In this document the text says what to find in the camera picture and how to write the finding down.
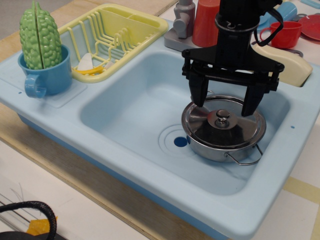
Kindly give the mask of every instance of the blue drain hole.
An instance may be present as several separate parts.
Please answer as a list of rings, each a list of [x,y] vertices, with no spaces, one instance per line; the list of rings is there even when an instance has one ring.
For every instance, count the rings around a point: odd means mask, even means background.
[[[183,148],[188,144],[188,141],[183,136],[178,136],[174,139],[174,145],[176,145],[179,148]]]

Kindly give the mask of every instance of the red plate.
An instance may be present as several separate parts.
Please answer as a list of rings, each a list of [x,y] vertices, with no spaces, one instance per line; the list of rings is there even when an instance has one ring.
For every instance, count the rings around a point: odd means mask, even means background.
[[[302,24],[301,32],[309,38],[320,41],[320,15],[308,15],[299,20]]]

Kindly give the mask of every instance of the sink drain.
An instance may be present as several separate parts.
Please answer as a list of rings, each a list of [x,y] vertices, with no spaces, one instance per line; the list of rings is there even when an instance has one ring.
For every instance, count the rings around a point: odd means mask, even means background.
[[[187,138],[182,136],[178,136],[173,142],[174,145],[176,145],[179,148],[183,148],[188,144]]]
[[[166,154],[183,158],[195,155],[187,141],[187,135],[181,125],[169,126],[159,136],[159,146]]]

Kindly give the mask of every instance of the black cable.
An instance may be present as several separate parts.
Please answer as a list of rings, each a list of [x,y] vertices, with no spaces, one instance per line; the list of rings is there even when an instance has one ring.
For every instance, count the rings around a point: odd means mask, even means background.
[[[37,209],[41,211],[48,218],[50,231],[49,231],[47,240],[54,240],[57,232],[56,216],[52,211],[52,209],[44,202],[23,201],[23,202],[17,202],[17,203],[10,203],[7,205],[0,206],[0,213],[6,212],[6,211],[13,211],[17,209],[23,209],[23,208]]]
[[[254,38],[256,43],[260,46],[263,47],[265,45],[267,45],[268,43],[271,42],[271,40],[277,35],[278,32],[280,32],[283,28],[284,28],[284,20],[281,16],[281,14],[275,10],[274,8],[272,8],[271,10],[268,11],[268,13],[274,17],[279,23],[279,27],[264,41],[259,41],[258,40],[258,33],[257,33],[257,29],[254,30]]]

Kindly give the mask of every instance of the light blue sink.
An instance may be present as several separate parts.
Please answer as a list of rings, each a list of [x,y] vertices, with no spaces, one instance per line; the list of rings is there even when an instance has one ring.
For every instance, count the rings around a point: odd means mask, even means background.
[[[320,68],[303,87],[280,83],[259,110],[266,133],[260,162],[214,162],[178,146],[190,103],[181,53],[159,38],[107,80],[44,99],[24,92],[17,53],[0,64],[0,101],[25,123],[71,148],[217,240],[248,240],[290,175],[320,110]],[[210,82],[217,94],[246,88]],[[244,161],[256,160],[253,154]]]

